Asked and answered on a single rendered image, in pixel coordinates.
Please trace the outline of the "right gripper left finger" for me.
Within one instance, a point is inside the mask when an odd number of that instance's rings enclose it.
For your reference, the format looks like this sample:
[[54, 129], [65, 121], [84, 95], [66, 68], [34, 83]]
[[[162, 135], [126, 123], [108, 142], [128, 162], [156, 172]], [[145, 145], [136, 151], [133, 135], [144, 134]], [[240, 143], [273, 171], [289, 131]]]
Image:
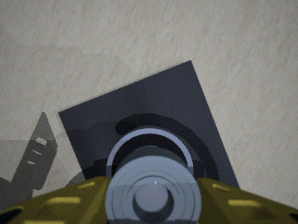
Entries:
[[109, 176], [94, 177], [12, 204], [0, 213], [22, 209], [7, 224], [107, 224], [105, 197], [109, 183]]

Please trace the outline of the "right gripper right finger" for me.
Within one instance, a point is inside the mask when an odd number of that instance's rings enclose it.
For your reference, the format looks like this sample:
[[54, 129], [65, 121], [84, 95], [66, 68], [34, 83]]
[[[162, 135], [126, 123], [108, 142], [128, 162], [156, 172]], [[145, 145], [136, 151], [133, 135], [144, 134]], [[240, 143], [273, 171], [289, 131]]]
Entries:
[[[298, 224], [298, 209], [210, 178], [197, 178], [201, 194], [198, 224]], [[247, 219], [241, 219], [247, 218]]]

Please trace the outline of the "black bearing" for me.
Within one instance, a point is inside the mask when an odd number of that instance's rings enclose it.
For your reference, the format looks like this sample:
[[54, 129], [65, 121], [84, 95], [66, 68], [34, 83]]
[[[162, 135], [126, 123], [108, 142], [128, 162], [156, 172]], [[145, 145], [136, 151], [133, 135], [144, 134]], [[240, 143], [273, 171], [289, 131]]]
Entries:
[[115, 144], [106, 165], [106, 176], [110, 177], [110, 181], [118, 165], [127, 155], [145, 147], [161, 147], [172, 151], [185, 162], [193, 175], [192, 158], [182, 141], [165, 128], [149, 125], [130, 130]]

